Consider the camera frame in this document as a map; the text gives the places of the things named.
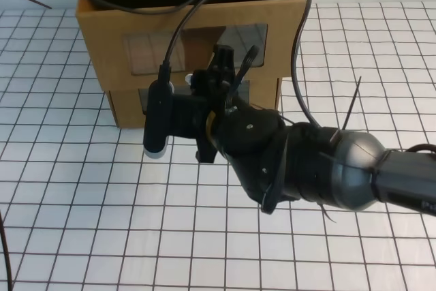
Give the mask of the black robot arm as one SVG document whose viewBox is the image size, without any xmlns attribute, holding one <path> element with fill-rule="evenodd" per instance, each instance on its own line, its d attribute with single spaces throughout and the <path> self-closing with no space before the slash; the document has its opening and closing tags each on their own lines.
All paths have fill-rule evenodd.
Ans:
<svg viewBox="0 0 436 291">
<path fill-rule="evenodd" d="M 385 202 L 435 214 L 434 145 L 395 151 L 366 132 L 287 125 L 276 110 L 250 106 L 237 89 L 257 54 L 253 46 L 235 70 L 233 49 L 216 45 L 209 66 L 193 73 L 190 94 L 174 97 L 171 132 L 196 141 L 200 163 L 226 158 L 267 214 L 295 200 L 349 211 Z"/>
</svg>

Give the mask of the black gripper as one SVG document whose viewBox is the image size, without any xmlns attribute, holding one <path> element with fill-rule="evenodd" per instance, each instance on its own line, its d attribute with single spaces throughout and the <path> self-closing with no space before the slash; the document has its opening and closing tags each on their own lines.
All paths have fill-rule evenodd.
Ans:
<svg viewBox="0 0 436 291">
<path fill-rule="evenodd" d="M 207 119 L 223 111 L 234 78 L 234 49 L 217 44 L 208 67 L 191 75 L 190 93 L 173 96 L 172 135 L 195 140 L 200 163 L 211 164 L 215 160 L 217 149 L 208 139 Z"/>
</svg>

